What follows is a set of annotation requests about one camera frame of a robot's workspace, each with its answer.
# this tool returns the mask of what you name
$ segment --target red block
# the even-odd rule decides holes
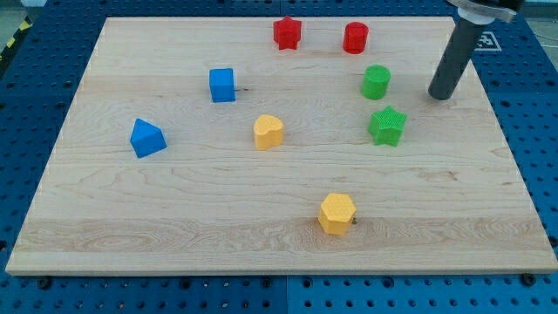
[[[284,17],[273,22],[273,40],[279,44],[279,50],[296,49],[301,37],[302,21]]]
[[[368,26],[359,22],[349,23],[345,26],[343,49],[352,54],[361,53],[366,48],[367,37]]]

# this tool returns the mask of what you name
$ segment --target blue cube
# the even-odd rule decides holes
[[[209,89],[213,102],[235,101],[235,77],[233,69],[209,70]]]
[[[142,119],[136,119],[130,142],[138,158],[159,152],[167,147],[163,132]]]

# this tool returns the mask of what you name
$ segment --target red cylinder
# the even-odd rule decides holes
[[[368,37],[368,26],[360,22],[352,22],[345,26],[345,36],[343,39],[343,50],[348,53],[358,54],[366,48],[366,38]]]

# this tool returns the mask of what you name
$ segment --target toy block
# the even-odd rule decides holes
[[[279,50],[296,49],[301,38],[303,22],[284,17],[273,22],[273,40],[279,44]]]
[[[209,70],[209,89],[213,102],[235,101],[235,77],[233,69]]]
[[[347,194],[330,193],[322,202],[317,220],[326,234],[342,236],[352,224],[356,211]]]
[[[381,99],[385,96],[390,83],[390,70],[382,65],[369,66],[364,72],[363,85],[360,92],[367,99]]]
[[[151,125],[142,119],[136,119],[130,142],[132,143],[133,150],[136,152],[138,158],[145,157],[149,154],[159,152],[161,149],[167,148],[163,132],[158,127]]]
[[[368,37],[368,26],[360,22],[352,22],[345,26],[343,38],[343,50],[348,53],[358,54],[366,48],[366,38]]]
[[[403,134],[406,120],[406,114],[398,113],[390,106],[383,111],[373,113],[368,125],[368,132],[374,137],[374,144],[396,147]]]
[[[254,142],[257,150],[267,150],[282,144],[283,123],[278,118],[263,114],[254,124]]]

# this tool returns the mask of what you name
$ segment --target wood grain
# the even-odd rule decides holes
[[[362,55],[344,26],[369,25]],[[35,276],[492,274],[552,272],[554,251],[472,66],[448,101],[426,87],[446,17],[306,18],[297,51],[274,18],[107,18],[7,271]],[[384,99],[358,92],[385,65]],[[237,101],[211,103],[208,71],[235,69]],[[398,147],[371,113],[408,114]],[[255,150],[263,113],[284,143]],[[168,147],[138,160],[133,122]],[[317,222],[347,193],[345,236]]]

